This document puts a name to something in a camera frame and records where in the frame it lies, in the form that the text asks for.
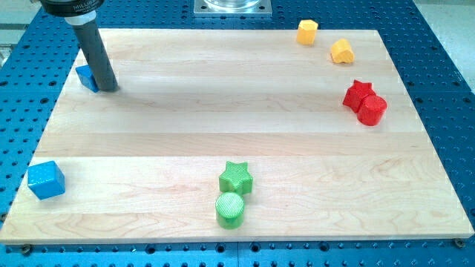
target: red star block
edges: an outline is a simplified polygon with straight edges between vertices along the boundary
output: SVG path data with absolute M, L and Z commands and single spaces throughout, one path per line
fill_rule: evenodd
M 358 111 L 358 120 L 364 125 L 374 126 L 379 123 L 386 111 L 387 103 L 380 96 L 368 96 L 363 99 Z
M 370 82 L 353 81 L 353 86 L 348 88 L 347 95 L 344 97 L 343 105 L 350 107 L 354 113 L 358 113 L 363 99 L 376 95 L 372 87 L 373 84 Z

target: green star block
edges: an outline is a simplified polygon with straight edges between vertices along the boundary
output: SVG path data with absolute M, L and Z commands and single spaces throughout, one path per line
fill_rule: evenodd
M 216 200 L 216 220 L 225 229 L 239 227 L 244 221 L 243 197 L 233 193 L 222 193 Z
M 252 176 L 247 171 L 247 162 L 226 162 L 226 170 L 220 175 L 220 191 L 243 195 L 252 192 Z

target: yellow pentagon block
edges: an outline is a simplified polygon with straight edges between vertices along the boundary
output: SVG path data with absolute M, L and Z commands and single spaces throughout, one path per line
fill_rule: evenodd
M 346 39 L 339 39 L 333 44 L 331 54 L 335 63 L 352 63 L 355 61 L 355 54 L 351 49 L 350 42 Z
M 298 24 L 297 42 L 303 45 L 313 45 L 317 34 L 318 23 L 311 19 L 304 19 Z

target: wooden tabletop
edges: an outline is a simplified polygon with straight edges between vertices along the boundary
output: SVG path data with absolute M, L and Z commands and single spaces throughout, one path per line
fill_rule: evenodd
M 55 160 L 66 193 L 25 177 L 6 244 L 375 240 L 474 233 L 378 33 L 102 30 L 120 90 L 72 70 L 32 164 Z M 356 61 L 335 65 L 340 38 Z M 85 65 L 80 53 L 75 66 Z M 388 103 L 375 127 L 342 105 L 354 79 Z M 216 222 L 226 161 L 248 162 L 244 223 Z

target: metal mount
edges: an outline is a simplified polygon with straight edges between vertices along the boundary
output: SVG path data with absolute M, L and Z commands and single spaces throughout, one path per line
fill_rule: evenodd
M 240 7 L 238 5 L 220 4 L 217 0 L 194 0 L 194 17 L 219 18 L 219 17 L 258 17 L 270 18 L 272 16 L 271 0 L 248 1 Z

